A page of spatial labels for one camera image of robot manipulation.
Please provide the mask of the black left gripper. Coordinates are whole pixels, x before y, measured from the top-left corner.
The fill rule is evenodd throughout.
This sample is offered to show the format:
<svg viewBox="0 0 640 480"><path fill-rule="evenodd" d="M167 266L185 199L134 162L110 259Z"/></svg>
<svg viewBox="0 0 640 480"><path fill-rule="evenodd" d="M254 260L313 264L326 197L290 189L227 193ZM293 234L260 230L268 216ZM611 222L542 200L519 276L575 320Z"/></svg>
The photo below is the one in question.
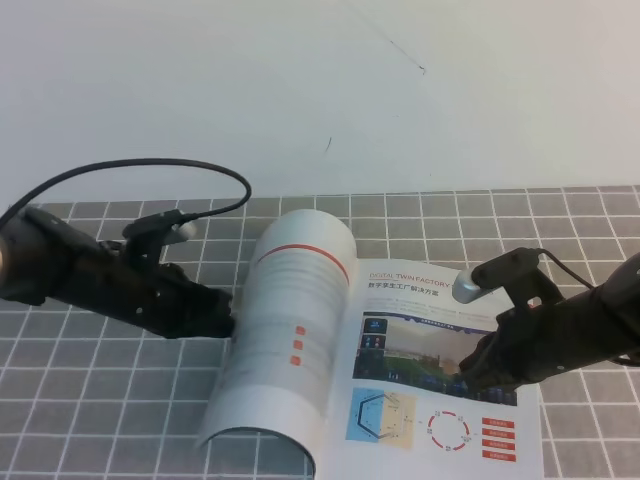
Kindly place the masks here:
<svg viewBox="0 0 640 480"><path fill-rule="evenodd" d="M182 267L162 263L163 248L145 251L103 241L91 281L89 309L166 339L228 338L236 322L232 296L189 279Z"/></svg>

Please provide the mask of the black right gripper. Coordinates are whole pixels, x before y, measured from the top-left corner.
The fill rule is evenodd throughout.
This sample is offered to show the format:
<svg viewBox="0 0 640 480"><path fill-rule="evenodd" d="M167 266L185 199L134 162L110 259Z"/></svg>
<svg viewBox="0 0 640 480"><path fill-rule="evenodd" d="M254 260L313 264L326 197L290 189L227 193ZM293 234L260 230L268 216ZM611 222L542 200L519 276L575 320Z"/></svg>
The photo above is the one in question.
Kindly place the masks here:
<svg viewBox="0 0 640 480"><path fill-rule="evenodd" d="M484 336L460 362L459 378L471 390L515 390L575 366L568 325L557 305L505 312L496 331Z"/></svg>

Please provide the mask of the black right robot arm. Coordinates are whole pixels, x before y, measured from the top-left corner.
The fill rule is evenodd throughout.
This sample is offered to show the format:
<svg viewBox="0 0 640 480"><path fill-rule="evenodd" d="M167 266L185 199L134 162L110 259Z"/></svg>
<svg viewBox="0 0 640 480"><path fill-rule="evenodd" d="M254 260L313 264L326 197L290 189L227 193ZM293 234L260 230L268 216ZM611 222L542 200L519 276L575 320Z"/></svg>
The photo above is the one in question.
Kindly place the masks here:
<svg viewBox="0 0 640 480"><path fill-rule="evenodd" d="M603 284L566 298L540 270L542 253L519 247L457 275L457 302L502 289L513 304L460 362L458 376L469 389L516 389L603 361L638 365L638 256Z"/></svg>

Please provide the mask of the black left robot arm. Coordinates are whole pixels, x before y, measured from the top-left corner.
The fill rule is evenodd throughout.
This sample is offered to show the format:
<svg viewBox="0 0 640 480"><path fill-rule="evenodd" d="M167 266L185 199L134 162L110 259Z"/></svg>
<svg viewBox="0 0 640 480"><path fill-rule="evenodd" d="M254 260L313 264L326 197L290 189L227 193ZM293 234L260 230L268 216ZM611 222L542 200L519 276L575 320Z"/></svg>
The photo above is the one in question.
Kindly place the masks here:
<svg viewBox="0 0 640 480"><path fill-rule="evenodd" d="M1 297L29 306L53 299L167 339L228 338L231 295L160 260L192 227L170 210L135 220L120 241L98 241L28 207L1 229Z"/></svg>

